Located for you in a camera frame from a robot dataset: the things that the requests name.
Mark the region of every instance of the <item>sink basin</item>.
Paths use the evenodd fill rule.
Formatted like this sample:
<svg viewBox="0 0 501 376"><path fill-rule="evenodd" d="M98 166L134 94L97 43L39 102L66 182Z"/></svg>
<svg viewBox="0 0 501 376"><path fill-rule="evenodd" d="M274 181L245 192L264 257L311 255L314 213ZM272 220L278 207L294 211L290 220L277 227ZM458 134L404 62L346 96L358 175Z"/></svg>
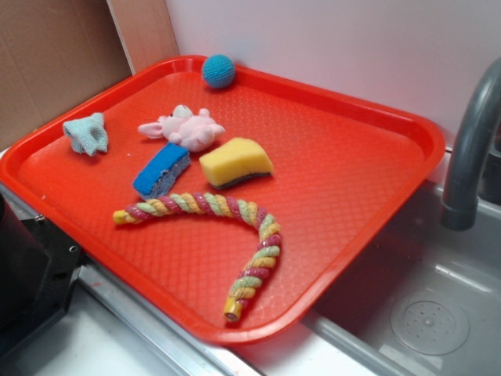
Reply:
<svg viewBox="0 0 501 376"><path fill-rule="evenodd" d="M440 193L424 183L367 245L315 305L317 329L381 374L501 374L501 211L481 203L472 229L447 230Z"/></svg>

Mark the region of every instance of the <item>braided rope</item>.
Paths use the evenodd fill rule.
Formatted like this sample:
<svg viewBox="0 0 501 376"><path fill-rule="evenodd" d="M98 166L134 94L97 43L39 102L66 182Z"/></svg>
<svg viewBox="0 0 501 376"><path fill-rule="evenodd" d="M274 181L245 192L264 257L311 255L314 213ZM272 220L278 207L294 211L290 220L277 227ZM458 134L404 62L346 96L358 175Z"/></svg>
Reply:
<svg viewBox="0 0 501 376"><path fill-rule="evenodd" d="M118 225L137 224L150 219L181 213L208 214L235 218L254 227L259 233L259 245L252 259L240 271L229 290L223 316L229 322L240 319L256 290L269 277L280 254L280 226L275 217L254 202L211 193L171 194L150 199L114 212Z"/></svg>

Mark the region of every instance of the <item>plastic tray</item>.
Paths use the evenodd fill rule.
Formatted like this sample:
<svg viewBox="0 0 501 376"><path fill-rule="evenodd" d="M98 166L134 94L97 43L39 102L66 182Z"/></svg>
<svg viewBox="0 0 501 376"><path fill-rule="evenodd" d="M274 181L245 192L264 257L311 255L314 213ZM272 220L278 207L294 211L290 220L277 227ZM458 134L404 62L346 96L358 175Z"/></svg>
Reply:
<svg viewBox="0 0 501 376"><path fill-rule="evenodd" d="M445 144L421 117L244 67L231 87L210 89L203 62L165 60L51 121L8 150L0 180L187 331L220 344L252 342L301 318L425 180ZM217 191L192 154L171 190L254 201L281 225L279 263L238 324L226 323L222 309L255 252L254 229L206 215L139 226L112 220L141 201L132 182L166 143L137 127L180 103L208 108L225 126L213 147L251 138L275 166L273 177ZM105 115L109 151L77 154L63 123L94 112Z"/></svg>

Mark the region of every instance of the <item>drain strainer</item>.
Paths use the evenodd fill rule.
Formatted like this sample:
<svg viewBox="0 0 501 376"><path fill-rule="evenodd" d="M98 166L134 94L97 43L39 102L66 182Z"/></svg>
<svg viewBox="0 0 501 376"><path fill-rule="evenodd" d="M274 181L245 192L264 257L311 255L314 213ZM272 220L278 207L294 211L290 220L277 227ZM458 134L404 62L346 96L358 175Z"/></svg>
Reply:
<svg viewBox="0 0 501 376"><path fill-rule="evenodd" d="M420 292L398 300L391 311L391 329L411 350L443 355L467 340L469 324L461 307L436 292Z"/></svg>

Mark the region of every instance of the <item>knitted ball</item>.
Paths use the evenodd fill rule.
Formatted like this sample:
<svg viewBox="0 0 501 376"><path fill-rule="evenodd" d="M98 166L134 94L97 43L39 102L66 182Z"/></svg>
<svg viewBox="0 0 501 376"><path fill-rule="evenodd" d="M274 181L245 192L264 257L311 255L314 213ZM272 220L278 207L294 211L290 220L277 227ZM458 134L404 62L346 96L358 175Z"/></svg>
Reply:
<svg viewBox="0 0 501 376"><path fill-rule="evenodd" d="M212 88L225 88L235 78L235 64L227 56L213 55L205 60L202 66L202 77Z"/></svg>

